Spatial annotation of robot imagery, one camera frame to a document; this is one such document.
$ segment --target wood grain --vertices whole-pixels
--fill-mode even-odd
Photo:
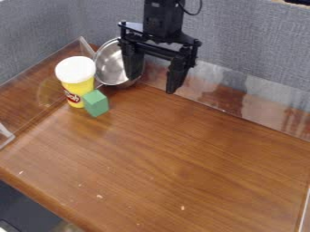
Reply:
[[[102,91],[107,114],[63,103],[2,150],[10,185],[86,231],[297,229],[308,142],[145,84]]]

